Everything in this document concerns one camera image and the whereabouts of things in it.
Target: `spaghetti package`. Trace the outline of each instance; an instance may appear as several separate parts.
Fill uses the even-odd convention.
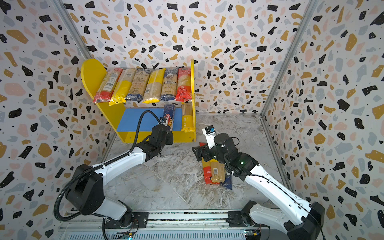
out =
[[[122,71],[116,84],[115,91],[113,92],[112,98],[109,101],[110,106],[126,102],[125,96],[127,96],[129,89],[131,88],[135,72],[136,69],[125,69]]]
[[[177,91],[177,73],[179,68],[167,68],[164,73],[160,101],[175,100]]]
[[[114,68],[105,75],[97,91],[93,103],[104,103],[111,100],[113,90],[115,89],[117,79],[122,72],[122,68]]]
[[[151,72],[147,88],[145,89],[143,103],[158,103],[161,97],[165,68]]]
[[[143,95],[148,83],[149,74],[151,70],[149,69],[137,69],[135,76],[133,77],[131,89],[128,92],[128,95],[125,97],[127,101],[141,101],[143,100]]]
[[[191,68],[179,68],[175,100],[180,102],[192,100]]]
[[[217,160],[212,159],[211,161],[211,181],[212,182],[224,182],[225,181],[225,169],[224,164],[219,163]]]

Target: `gray marble surface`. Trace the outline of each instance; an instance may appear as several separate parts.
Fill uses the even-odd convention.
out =
[[[238,137],[238,150],[253,156],[281,182],[259,116],[197,114],[197,143],[166,145],[162,157],[135,166],[110,181],[104,187],[105,195],[135,210],[241,209],[249,200],[276,208],[261,192],[237,177],[232,176],[233,190],[205,184],[202,163],[196,161],[191,148],[198,142],[206,142],[202,129],[209,125],[218,133]],[[130,147],[117,137],[107,159]]]

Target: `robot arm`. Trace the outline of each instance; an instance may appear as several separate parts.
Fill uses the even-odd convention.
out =
[[[152,113],[151,111],[142,113],[134,144],[129,151],[100,164],[93,166],[83,164],[76,168],[72,179],[62,189],[56,200],[54,207],[56,219],[59,221],[71,219],[62,217],[58,212],[61,198],[65,194],[65,197],[79,210],[78,215],[107,216],[116,220],[117,225],[121,227],[127,227],[131,224],[132,209],[121,201],[117,202],[104,196],[103,187],[128,169],[158,156],[166,144],[173,144],[173,134],[166,126],[166,120],[164,118],[159,120],[157,117],[159,124],[152,128],[151,135],[136,144],[141,119],[146,112]]]
[[[228,134],[216,134],[212,125],[204,128],[203,134],[208,144],[192,148],[198,161],[216,159],[225,164],[227,172],[257,188],[280,209],[265,208],[250,201],[242,210],[246,225],[262,223],[286,233],[290,239],[317,238],[324,222],[323,206],[317,202],[310,204],[289,191],[253,157],[238,152]]]

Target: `terrazzo wallpaper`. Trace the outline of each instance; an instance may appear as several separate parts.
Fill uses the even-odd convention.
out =
[[[113,130],[83,89],[84,58],[49,1],[0,0],[0,239],[53,239],[58,192]],[[61,214],[72,206],[62,202]]]
[[[319,1],[265,119],[327,239],[384,239],[383,1]]]
[[[190,66],[193,58],[204,113],[261,111],[306,8],[305,0],[64,3],[107,69]]]

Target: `yellow pasta package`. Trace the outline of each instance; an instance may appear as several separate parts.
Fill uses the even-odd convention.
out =
[[[165,68],[151,72],[144,92],[143,103],[158,103],[161,97]]]
[[[115,91],[109,101],[109,105],[112,106],[114,104],[125,103],[125,96],[129,93],[129,89],[132,86],[132,80],[135,76],[136,69],[125,69],[121,73],[117,85],[115,87]]]

